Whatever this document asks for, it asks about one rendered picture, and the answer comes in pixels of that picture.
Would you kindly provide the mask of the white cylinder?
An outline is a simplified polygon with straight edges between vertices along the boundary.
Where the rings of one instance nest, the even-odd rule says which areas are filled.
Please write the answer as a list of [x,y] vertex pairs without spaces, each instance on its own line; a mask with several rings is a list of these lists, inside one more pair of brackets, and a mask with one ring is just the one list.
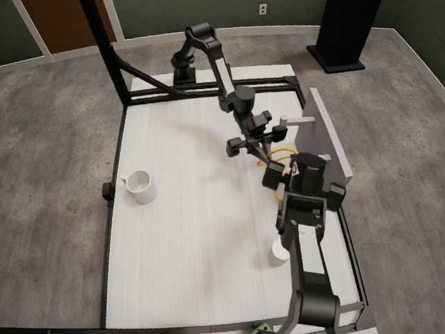
[[268,261],[275,267],[280,267],[290,258],[289,252],[281,246],[280,238],[275,240],[269,253]]

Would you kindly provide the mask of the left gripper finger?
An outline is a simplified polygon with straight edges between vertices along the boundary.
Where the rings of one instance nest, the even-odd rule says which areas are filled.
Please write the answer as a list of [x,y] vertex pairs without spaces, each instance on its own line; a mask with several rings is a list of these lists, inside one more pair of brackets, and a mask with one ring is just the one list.
[[251,155],[257,157],[258,159],[262,160],[265,164],[268,164],[268,162],[269,162],[264,151],[261,149],[258,139],[254,140],[254,141],[250,141],[248,143],[247,154],[251,154]]
[[[261,148],[263,149],[265,155],[267,155],[267,154],[269,154],[271,152],[270,151],[270,146],[271,146],[272,141],[273,141],[273,135],[264,137],[264,141],[263,141],[263,144],[262,144]],[[269,161],[272,160],[272,155],[268,157],[268,160]]]

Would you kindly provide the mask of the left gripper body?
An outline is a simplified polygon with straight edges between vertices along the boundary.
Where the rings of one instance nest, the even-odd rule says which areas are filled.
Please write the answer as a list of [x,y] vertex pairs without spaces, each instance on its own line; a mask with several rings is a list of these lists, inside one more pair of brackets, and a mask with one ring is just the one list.
[[251,117],[252,116],[245,117],[238,124],[238,126],[241,129],[241,134],[244,135],[244,137],[245,137],[244,141],[241,140],[241,137],[236,137],[236,138],[232,138],[232,139],[227,140],[226,151],[227,151],[228,157],[235,157],[235,156],[239,155],[239,153],[240,153],[239,149],[240,148],[244,148],[245,147],[246,149],[248,149],[248,143],[250,141],[253,141],[253,140],[256,140],[256,139],[259,139],[259,138],[261,138],[261,139],[259,139],[259,142],[261,144],[263,143],[264,137],[270,136],[270,135],[273,135],[273,138],[276,137],[272,141],[274,143],[279,143],[279,142],[281,142],[281,141],[283,141],[285,139],[286,134],[288,132],[288,128],[287,127],[280,127],[280,125],[273,126],[271,132],[268,132],[268,133],[264,133],[264,129],[263,128],[254,130],[254,131],[252,131],[251,135],[248,136],[246,134],[246,132],[245,132],[243,121],[244,120],[249,120],[249,118],[251,118]]

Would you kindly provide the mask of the white mug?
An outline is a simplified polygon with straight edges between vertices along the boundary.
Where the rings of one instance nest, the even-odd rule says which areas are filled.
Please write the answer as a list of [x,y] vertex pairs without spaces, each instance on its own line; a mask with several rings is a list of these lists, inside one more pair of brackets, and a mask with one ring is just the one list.
[[121,174],[120,179],[127,186],[132,196],[141,204],[148,204],[157,196],[156,185],[146,170],[135,170],[129,176]]

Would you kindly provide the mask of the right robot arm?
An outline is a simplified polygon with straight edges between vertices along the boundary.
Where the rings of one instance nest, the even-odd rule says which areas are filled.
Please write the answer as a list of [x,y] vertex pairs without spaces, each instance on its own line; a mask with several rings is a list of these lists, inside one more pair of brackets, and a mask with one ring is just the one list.
[[[298,152],[291,158],[291,192],[285,191],[279,201],[275,224],[281,246],[290,255],[292,295],[288,317],[278,332],[257,329],[255,334],[290,334],[297,324],[341,334],[341,302],[332,291],[319,243],[325,234],[327,198],[318,197],[318,192],[326,163],[309,153]],[[314,209],[320,214],[313,213]]]

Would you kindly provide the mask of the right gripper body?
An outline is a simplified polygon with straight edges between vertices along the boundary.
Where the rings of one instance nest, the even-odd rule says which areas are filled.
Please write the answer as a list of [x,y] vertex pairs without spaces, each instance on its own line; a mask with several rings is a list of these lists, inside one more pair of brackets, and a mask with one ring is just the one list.
[[[264,177],[262,179],[262,185],[266,188],[277,191],[279,183],[286,184],[284,191],[291,192],[289,188],[289,182],[291,179],[291,173],[284,172],[285,165],[277,161],[269,161],[266,167]],[[286,177],[285,177],[286,176]],[[323,182],[321,182],[321,187],[318,192],[318,197],[327,198],[327,210],[330,212],[337,212],[346,196],[346,188],[337,183],[331,183],[328,192],[322,191]]]

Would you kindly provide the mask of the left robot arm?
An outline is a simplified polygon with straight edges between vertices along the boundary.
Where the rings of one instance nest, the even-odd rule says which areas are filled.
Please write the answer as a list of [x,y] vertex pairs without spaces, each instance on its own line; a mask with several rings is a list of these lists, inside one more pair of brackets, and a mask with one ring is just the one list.
[[[171,64],[177,70],[177,80],[192,79],[190,69],[191,63],[194,63],[194,51],[202,50],[208,57],[211,69],[218,84],[218,101],[219,107],[226,113],[233,112],[233,117],[237,124],[242,119],[252,116],[249,120],[244,120],[243,125],[248,136],[252,131],[263,128],[273,119],[268,110],[262,114],[254,116],[251,110],[254,108],[254,100],[256,92],[254,88],[235,86],[232,82],[225,58],[222,52],[222,44],[216,37],[216,30],[207,23],[207,21],[192,24],[186,27],[186,41],[180,51],[173,54]],[[210,37],[214,40],[204,42]],[[216,37],[216,38],[215,38]],[[189,63],[188,63],[189,62]],[[185,64],[186,63],[186,64]]]

